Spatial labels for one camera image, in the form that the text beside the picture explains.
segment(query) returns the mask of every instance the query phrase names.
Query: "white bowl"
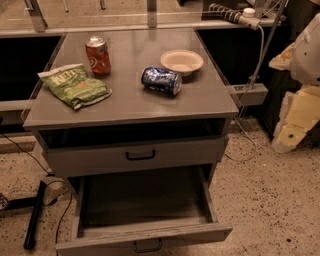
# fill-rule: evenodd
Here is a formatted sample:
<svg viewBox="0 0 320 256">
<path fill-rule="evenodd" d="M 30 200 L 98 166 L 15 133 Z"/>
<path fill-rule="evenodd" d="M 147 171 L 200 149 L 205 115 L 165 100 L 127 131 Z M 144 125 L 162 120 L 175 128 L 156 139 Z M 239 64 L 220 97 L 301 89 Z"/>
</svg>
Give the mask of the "white bowl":
<svg viewBox="0 0 320 256">
<path fill-rule="evenodd" d="M 203 65 L 203 59 L 195 52 L 188 50 L 173 50 L 161 56 L 161 64 L 172 71 L 188 76 Z"/>
</svg>

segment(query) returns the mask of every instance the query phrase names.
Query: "blue can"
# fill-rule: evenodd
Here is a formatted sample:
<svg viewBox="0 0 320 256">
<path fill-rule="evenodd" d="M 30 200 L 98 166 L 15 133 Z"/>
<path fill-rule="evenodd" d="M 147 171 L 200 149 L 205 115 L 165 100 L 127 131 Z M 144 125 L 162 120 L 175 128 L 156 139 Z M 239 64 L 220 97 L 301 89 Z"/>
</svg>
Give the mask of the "blue can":
<svg viewBox="0 0 320 256">
<path fill-rule="evenodd" d="M 148 67 L 142 72 L 141 83 L 151 90 L 175 96 L 180 92 L 182 77 L 171 70 Z"/>
</svg>

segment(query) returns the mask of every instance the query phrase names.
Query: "gray cabinet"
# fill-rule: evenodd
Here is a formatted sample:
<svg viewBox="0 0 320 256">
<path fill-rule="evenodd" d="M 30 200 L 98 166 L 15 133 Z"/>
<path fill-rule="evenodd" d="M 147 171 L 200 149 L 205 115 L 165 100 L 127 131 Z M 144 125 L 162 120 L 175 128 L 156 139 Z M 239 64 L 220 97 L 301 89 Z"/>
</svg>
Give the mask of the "gray cabinet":
<svg viewBox="0 0 320 256">
<path fill-rule="evenodd" d="M 68 34 L 53 66 L 87 65 L 79 53 L 89 34 Z M 130 255 L 223 241 L 232 226 L 218 222 L 208 187 L 237 108 L 196 33 L 99 35 L 111 42 L 112 74 L 101 78 L 113 89 L 110 98 L 73 111 L 44 86 L 24 124 L 77 200 L 72 240 L 57 244 L 57 251 Z M 120 61 L 124 47 L 135 65 Z M 145 90 L 139 80 L 143 67 L 160 66 L 161 54 L 176 48 L 196 51 L 205 65 L 184 80 L 175 98 Z"/>
</svg>

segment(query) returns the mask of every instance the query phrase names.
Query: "red soda can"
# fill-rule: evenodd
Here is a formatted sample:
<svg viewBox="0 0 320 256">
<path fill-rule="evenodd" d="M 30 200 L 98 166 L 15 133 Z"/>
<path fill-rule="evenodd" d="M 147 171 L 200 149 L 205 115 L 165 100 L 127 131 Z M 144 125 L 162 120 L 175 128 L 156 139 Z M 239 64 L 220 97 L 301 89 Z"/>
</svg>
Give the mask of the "red soda can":
<svg viewBox="0 0 320 256">
<path fill-rule="evenodd" d="M 86 53 L 93 73 L 97 75 L 108 75 L 111 72 L 111 64 L 107 42 L 99 37 L 89 37 L 86 42 Z"/>
</svg>

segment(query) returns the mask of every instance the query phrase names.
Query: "black cable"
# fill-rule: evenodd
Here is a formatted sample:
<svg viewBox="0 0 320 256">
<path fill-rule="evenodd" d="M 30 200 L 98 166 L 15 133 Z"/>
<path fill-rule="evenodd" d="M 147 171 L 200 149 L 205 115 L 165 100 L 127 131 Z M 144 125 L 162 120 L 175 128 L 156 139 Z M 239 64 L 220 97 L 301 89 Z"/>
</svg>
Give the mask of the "black cable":
<svg viewBox="0 0 320 256">
<path fill-rule="evenodd" d="M 59 236 L 59 230 L 60 230 L 60 225 L 61 225 L 61 222 L 65 216 L 65 214 L 67 213 L 68 209 L 70 208 L 70 205 L 71 205 L 71 202 L 72 202 L 72 193 L 70 193 L 70 200 L 69 200 L 69 204 L 67 205 L 66 209 L 64 210 L 60 220 L 59 220 L 59 223 L 58 223 L 58 227 L 57 227 L 57 230 L 56 230 L 56 244 L 58 243 L 58 236 Z"/>
<path fill-rule="evenodd" d="M 47 189 L 47 187 L 49 187 L 51 184 L 56 183 L 56 182 L 60 182 L 60 183 L 62 183 L 62 184 L 64 184 L 64 185 L 66 184 L 63 180 L 54 180 L 54 181 L 51 181 L 50 183 L 48 183 L 48 184 L 46 185 L 46 189 Z M 69 190 L 63 192 L 61 195 L 59 195 L 58 197 L 52 199 L 52 200 L 51 200 L 49 203 L 47 203 L 47 204 L 45 204 L 44 202 L 42 202 L 42 206 L 43 206 L 43 207 L 48 207 L 48 206 L 54 205 L 56 202 L 58 202 L 59 198 L 62 197 L 62 196 L 64 196 L 67 192 L 69 192 Z"/>
<path fill-rule="evenodd" d="M 15 141 L 11 140 L 10 138 L 8 138 L 6 135 L 4 135 L 3 133 L 1 134 L 4 138 L 6 138 L 7 140 L 9 140 L 10 142 L 12 142 L 13 144 L 15 144 L 22 152 L 28 154 L 30 157 L 32 157 L 38 164 L 39 166 L 42 168 L 43 171 L 45 171 L 48 175 L 52 175 L 52 172 L 48 172 L 39 162 L 39 160 L 37 158 L 35 158 L 33 155 L 31 155 L 28 151 L 25 151 L 23 148 L 20 147 L 20 145 L 18 143 L 16 143 Z"/>
</svg>

